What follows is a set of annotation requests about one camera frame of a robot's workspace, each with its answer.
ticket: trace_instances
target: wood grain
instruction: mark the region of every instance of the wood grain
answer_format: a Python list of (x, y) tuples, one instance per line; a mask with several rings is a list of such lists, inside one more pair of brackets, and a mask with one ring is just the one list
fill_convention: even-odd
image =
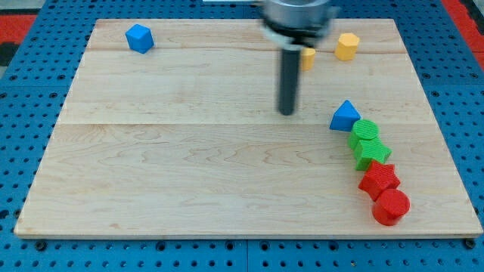
[[(124, 32), (149, 26), (146, 54)], [(333, 55), (340, 33), (356, 59)], [(99, 20), (15, 227), (51, 239), (393, 239), (482, 233), (392, 20), (335, 20), (275, 110), (277, 48), (255, 20)], [(330, 131), (351, 99), (393, 149), (410, 213), (371, 216)]]

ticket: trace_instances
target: blue block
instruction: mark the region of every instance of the blue block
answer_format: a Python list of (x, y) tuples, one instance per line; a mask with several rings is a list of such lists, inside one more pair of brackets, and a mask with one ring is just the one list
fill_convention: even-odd
[(153, 47), (153, 37), (151, 31), (146, 26), (135, 24), (126, 32), (129, 48), (142, 54)]
[(344, 103), (338, 108), (334, 113), (333, 119), (331, 120), (330, 129), (339, 131), (351, 131), (353, 124), (360, 120), (361, 116), (356, 110), (356, 108), (349, 102), (345, 100)]

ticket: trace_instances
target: toy block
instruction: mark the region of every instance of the toy block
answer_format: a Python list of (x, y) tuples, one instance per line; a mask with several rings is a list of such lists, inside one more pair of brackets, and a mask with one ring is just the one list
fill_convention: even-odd
[(371, 140), (378, 136), (379, 129), (374, 122), (361, 119), (353, 124), (351, 134), (348, 138), (349, 148), (354, 150), (360, 140)]
[(139, 53), (146, 53), (153, 47), (153, 37), (151, 30), (146, 26), (135, 24), (126, 32), (129, 48)]
[(410, 200), (400, 190), (384, 190), (373, 205), (373, 217), (382, 225), (396, 225), (410, 210)]
[(301, 50), (301, 70), (309, 71), (315, 63), (316, 50), (314, 48), (304, 48)]
[(396, 189), (399, 185), (400, 180), (395, 175), (395, 165), (384, 165), (372, 160), (358, 188), (367, 192), (371, 199), (376, 201), (384, 190)]
[(352, 60), (355, 58), (359, 42), (360, 38), (357, 35), (353, 33), (343, 33), (338, 39), (338, 46), (336, 46), (334, 54), (339, 60)]
[(356, 159), (355, 169), (366, 171), (373, 159), (383, 164), (391, 153), (392, 150), (385, 146), (379, 138), (373, 138), (369, 141), (361, 140), (353, 153)]
[(351, 131), (353, 124), (360, 120), (361, 116), (349, 100), (345, 100), (333, 114), (330, 129), (339, 131)]

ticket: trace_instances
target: red cylinder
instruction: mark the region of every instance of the red cylinder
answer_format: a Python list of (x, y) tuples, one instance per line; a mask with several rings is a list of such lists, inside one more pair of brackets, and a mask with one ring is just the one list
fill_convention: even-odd
[(373, 205), (373, 217), (386, 226), (397, 224), (410, 210), (410, 200), (400, 190), (384, 190)]

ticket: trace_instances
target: blue triangular prism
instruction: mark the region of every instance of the blue triangular prism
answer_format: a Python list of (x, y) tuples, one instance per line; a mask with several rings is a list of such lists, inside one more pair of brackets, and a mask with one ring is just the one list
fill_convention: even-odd
[(339, 131), (351, 131), (353, 124), (360, 120), (361, 116), (349, 100), (343, 104), (334, 113), (331, 120), (330, 129)]

